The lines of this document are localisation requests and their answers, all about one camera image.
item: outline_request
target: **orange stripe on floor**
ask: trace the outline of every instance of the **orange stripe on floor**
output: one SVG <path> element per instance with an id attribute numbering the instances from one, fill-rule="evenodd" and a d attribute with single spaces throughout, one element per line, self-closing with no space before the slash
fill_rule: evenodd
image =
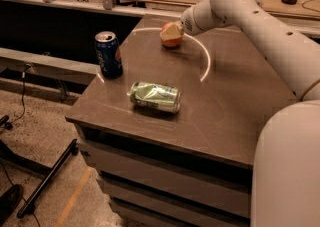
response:
<path id="1" fill-rule="evenodd" d="M 74 189 L 73 194 L 71 195 L 67 205 L 65 206 L 65 208 L 63 209 L 63 211 L 61 213 L 61 215 L 55 225 L 56 227 L 61 227 L 62 224 L 64 223 L 64 221 L 66 220 L 66 218 L 68 217 L 68 215 L 69 215 L 74 203 L 76 202 L 81 190 L 83 189 L 84 185 L 88 181 L 88 178 L 89 178 L 92 170 L 93 170 L 93 168 L 88 167 L 87 170 L 82 175 L 80 181 L 78 182 L 77 187 Z"/>

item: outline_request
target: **black metal stand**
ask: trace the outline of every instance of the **black metal stand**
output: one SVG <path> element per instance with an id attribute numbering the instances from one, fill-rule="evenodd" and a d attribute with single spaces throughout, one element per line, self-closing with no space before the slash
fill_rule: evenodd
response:
<path id="1" fill-rule="evenodd" d="M 4 116 L 3 118 L 1 118 L 0 127 L 2 125 L 5 125 L 5 128 L 7 128 L 6 126 L 8 126 L 8 123 L 7 123 L 8 119 L 9 119 L 8 116 Z M 38 162 L 35 162 L 33 160 L 30 160 L 15 154 L 7 147 L 7 145 L 5 145 L 0 140 L 0 159 L 44 176 L 41 183 L 34 190 L 31 196 L 27 199 L 23 207 L 19 210 L 17 214 L 18 218 L 23 218 L 26 214 L 32 214 L 34 212 L 35 210 L 34 203 L 36 199 L 40 196 L 41 192 L 46 188 L 46 186 L 48 185 L 50 180 L 53 178 L 55 173 L 58 172 L 59 168 L 62 166 L 62 164 L 65 162 L 65 160 L 68 158 L 70 154 L 72 155 L 78 154 L 78 148 L 76 146 L 76 143 L 77 143 L 77 139 L 73 139 L 72 142 L 67 147 L 67 149 L 62 153 L 60 158 L 56 161 L 54 166 L 47 167 Z"/>

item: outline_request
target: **green can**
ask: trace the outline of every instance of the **green can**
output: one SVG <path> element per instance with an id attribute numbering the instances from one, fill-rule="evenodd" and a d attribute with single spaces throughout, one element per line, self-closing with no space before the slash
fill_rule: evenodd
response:
<path id="1" fill-rule="evenodd" d="M 148 82 L 135 82 L 130 90 L 130 102 L 141 107 L 177 113 L 180 109 L 181 91 L 172 86 Z"/>

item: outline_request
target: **floor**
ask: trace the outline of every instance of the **floor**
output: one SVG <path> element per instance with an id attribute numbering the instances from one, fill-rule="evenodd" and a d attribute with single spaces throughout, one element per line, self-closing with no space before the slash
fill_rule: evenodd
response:
<path id="1" fill-rule="evenodd" d="M 21 79 L 0 78 L 0 117 L 8 115 L 10 121 L 23 112 Z M 61 102 L 57 88 L 30 84 L 25 86 L 25 114 L 13 123 L 12 130 L 0 129 L 0 139 L 15 153 L 53 166 L 69 143 L 78 137 L 72 124 L 64 119 L 65 113 L 80 96 L 70 92 Z M 21 184 L 24 198 L 28 198 L 40 183 L 40 179 L 9 163 L 0 165 L 0 195 L 9 187 L 5 171 L 15 184 Z M 102 193 L 95 179 L 97 172 L 87 167 L 81 154 L 69 156 L 54 176 L 53 181 L 36 202 L 34 215 L 18 219 L 16 212 L 4 227 L 141 227 L 142 224 L 122 219 L 109 207 L 109 197 Z"/>

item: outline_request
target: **power outlet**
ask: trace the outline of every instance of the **power outlet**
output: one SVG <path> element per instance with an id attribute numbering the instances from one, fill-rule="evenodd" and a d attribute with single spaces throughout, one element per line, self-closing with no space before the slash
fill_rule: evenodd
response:
<path id="1" fill-rule="evenodd" d="M 27 73 L 37 74 L 37 70 L 32 63 L 25 63 L 25 67 L 28 67 L 26 70 Z"/>

